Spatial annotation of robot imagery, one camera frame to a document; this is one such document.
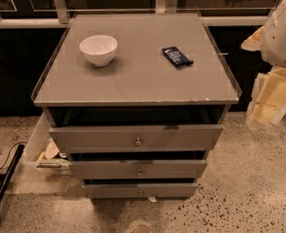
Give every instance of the cabinet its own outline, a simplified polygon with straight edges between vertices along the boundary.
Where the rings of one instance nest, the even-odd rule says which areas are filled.
[[[79,52],[108,34],[117,56],[95,67]],[[177,70],[161,49],[194,65]],[[77,15],[33,93],[90,198],[189,197],[239,87],[197,14]]]

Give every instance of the drawer knob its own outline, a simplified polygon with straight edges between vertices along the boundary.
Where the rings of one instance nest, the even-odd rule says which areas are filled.
[[[135,141],[135,146],[136,147],[140,147],[141,145],[142,145],[143,143],[142,143],[142,141],[141,141],[141,138],[136,138],[136,141]]]
[[[138,176],[142,176],[142,175],[143,175],[142,169],[139,169],[139,170],[137,171],[137,175],[138,175]]]

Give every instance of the open box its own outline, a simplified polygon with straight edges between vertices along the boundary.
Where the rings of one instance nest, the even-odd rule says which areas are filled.
[[[24,149],[20,162],[26,166],[33,166],[46,176],[51,175],[72,175],[69,161],[63,158],[41,159],[41,153],[48,144],[50,125],[44,114],[39,118],[31,137]]]

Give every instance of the black metal stand leg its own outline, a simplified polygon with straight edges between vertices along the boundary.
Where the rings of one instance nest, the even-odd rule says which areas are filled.
[[[10,182],[10,179],[15,171],[17,163],[23,154],[23,150],[24,150],[24,145],[18,145],[15,156],[13,160],[11,161],[10,166],[8,167],[7,173],[4,176],[4,179],[2,180],[2,182],[0,183],[0,202],[4,196],[7,185]]]

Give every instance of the terrazzo floor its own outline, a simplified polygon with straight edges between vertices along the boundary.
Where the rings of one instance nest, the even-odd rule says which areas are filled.
[[[37,120],[0,117],[0,163]],[[286,232],[286,116],[254,132],[245,113],[228,113],[207,161],[194,196],[156,203],[91,202],[71,176],[18,164],[0,206],[0,232]]]

